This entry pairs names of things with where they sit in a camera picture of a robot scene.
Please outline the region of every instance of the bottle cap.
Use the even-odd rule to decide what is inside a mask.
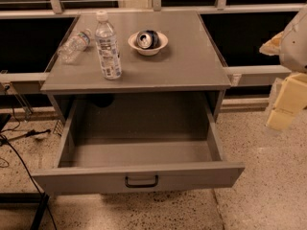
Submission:
[[[107,11],[97,11],[96,17],[98,21],[107,21],[108,20],[108,15]]]

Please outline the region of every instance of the cabinet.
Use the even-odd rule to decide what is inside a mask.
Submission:
[[[231,187],[244,164],[225,160],[215,127],[230,82],[197,13],[113,12],[109,20],[123,76],[104,79],[94,43],[75,65],[55,61],[41,91],[64,130],[54,168],[34,179],[49,195]],[[96,25],[95,14],[83,14],[75,29]],[[146,29],[169,39],[153,57],[128,44]]]

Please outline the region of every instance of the speckled floor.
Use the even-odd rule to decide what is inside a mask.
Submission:
[[[307,110],[290,128],[274,135],[268,112],[222,113],[218,130],[229,161],[245,171],[230,189],[185,192],[66,195],[51,197],[58,229],[306,229]],[[56,120],[30,121],[19,129],[53,129]],[[8,138],[24,132],[6,132]],[[12,143],[30,170],[52,165],[59,144],[54,133]],[[0,192],[35,192],[17,157],[6,146],[0,157]],[[35,205],[0,205],[0,229],[30,229]],[[41,229],[54,229],[46,212]]]

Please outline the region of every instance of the soda can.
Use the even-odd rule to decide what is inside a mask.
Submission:
[[[157,46],[159,37],[155,31],[147,30],[139,32],[136,37],[137,45],[141,49],[154,49]]]

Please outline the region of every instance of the gray tabletop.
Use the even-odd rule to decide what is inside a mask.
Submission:
[[[55,62],[41,91],[50,94],[125,93],[153,91],[223,90],[230,86],[201,20],[194,11],[115,12],[109,14],[118,37],[123,75],[103,77],[95,42],[74,65]],[[83,14],[74,31],[95,33],[94,13]],[[167,35],[168,45],[157,55],[139,55],[129,37],[142,30]]]

